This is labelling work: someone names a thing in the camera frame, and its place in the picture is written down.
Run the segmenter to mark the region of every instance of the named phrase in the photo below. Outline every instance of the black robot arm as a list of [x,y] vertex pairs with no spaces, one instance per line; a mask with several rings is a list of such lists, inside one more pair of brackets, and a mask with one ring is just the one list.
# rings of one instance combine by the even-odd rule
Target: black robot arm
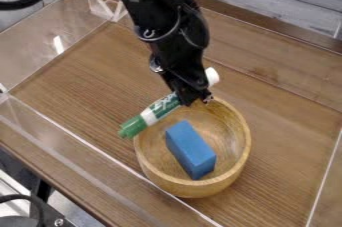
[[202,63],[210,35],[194,0],[122,0],[135,24],[141,40],[150,44],[151,70],[183,105],[212,98]]

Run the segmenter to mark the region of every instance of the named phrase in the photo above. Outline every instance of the blue block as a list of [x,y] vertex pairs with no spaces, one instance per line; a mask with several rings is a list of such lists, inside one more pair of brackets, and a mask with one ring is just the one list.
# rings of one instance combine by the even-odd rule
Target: blue block
[[193,180],[214,171],[217,154],[188,121],[166,130],[166,144]]

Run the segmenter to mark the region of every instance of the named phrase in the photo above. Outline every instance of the green marker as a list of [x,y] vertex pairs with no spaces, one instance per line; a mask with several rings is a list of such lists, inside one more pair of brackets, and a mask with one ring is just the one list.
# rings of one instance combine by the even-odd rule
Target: green marker
[[[209,86],[214,86],[220,82],[220,75],[214,68],[206,70]],[[122,138],[134,138],[149,126],[153,126],[162,118],[165,118],[178,107],[181,101],[177,93],[170,94],[158,100],[137,117],[130,119],[121,125],[119,135]]]

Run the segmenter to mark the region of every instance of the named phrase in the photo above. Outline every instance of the wooden table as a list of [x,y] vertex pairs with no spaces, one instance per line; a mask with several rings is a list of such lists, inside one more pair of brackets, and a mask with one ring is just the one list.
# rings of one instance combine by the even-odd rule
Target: wooden table
[[[222,76],[213,92],[244,113],[253,151],[237,183],[185,202],[222,226],[305,226],[342,126],[340,95],[316,89],[341,58],[214,12],[206,17],[213,43],[205,64]],[[336,75],[328,84],[340,91]],[[42,126],[29,129],[46,149],[4,123],[0,146],[109,226],[213,226],[131,173],[142,174],[133,142],[118,136],[119,124],[167,93],[149,70],[146,45],[110,23],[12,91],[87,146],[25,113],[22,121]]]

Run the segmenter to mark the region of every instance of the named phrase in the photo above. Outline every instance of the wooden bowl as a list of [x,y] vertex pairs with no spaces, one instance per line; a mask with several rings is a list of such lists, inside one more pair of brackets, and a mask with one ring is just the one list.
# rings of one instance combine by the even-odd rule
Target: wooden bowl
[[[194,181],[166,146],[166,129],[188,120],[214,149],[218,159],[213,173]],[[145,174],[169,193],[183,198],[217,194],[237,180],[252,150],[248,123],[237,109],[216,99],[182,107],[135,137],[135,152]]]

